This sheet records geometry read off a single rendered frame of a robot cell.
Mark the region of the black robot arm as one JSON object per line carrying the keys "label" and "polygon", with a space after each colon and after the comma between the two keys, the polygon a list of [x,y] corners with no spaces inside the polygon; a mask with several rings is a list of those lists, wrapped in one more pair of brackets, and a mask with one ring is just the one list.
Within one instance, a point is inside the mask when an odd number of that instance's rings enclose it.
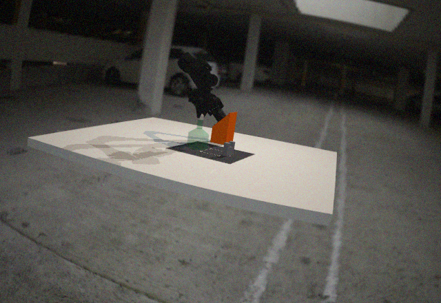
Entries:
{"label": "black robot arm", "polygon": [[[178,66],[181,70],[190,75],[197,87],[200,86],[200,84],[213,87],[218,82],[217,76],[209,72],[212,71],[209,63],[202,59],[195,59],[191,54],[189,54],[189,52],[186,52],[184,53],[184,55],[180,56]],[[190,96],[197,96],[198,90],[199,89],[193,89],[192,87],[189,87],[186,93],[188,95],[188,98]],[[214,94],[210,93],[210,97],[217,98],[217,102],[211,102],[213,105],[210,107],[207,113],[210,116],[214,115],[215,119],[219,122],[224,117],[226,117],[226,114],[222,110],[224,105],[221,100]]]}

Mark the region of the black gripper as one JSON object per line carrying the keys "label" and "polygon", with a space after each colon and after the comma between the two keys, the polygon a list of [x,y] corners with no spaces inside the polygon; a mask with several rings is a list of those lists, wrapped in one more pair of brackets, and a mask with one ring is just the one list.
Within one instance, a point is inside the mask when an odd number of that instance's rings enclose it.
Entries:
{"label": "black gripper", "polygon": [[198,95],[190,96],[189,102],[195,105],[197,118],[200,118],[201,114],[206,115],[210,107],[213,105],[211,102],[216,103],[217,98],[210,97],[210,92],[213,88],[208,85],[198,86]]}

